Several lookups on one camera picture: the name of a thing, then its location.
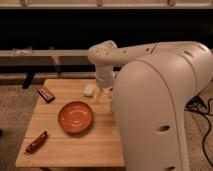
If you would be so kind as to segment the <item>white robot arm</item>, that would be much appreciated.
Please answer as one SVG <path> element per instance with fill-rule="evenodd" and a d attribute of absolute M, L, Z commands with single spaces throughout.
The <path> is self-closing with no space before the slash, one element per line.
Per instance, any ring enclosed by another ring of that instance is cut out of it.
<path fill-rule="evenodd" d="M 194 41 L 94 45 L 97 84 L 111 87 L 127 171 L 190 171 L 184 108 L 213 80 L 213 54 Z"/>

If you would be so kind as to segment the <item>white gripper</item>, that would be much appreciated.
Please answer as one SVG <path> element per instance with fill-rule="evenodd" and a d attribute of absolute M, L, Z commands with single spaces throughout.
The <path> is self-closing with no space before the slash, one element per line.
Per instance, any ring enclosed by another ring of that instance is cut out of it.
<path fill-rule="evenodd" d="M 115 80 L 115 74 L 113 72 L 112 66 L 96 65 L 95 69 L 96 69 L 95 78 L 97 81 L 97 85 L 100 88 L 107 88 L 113 85 Z"/>

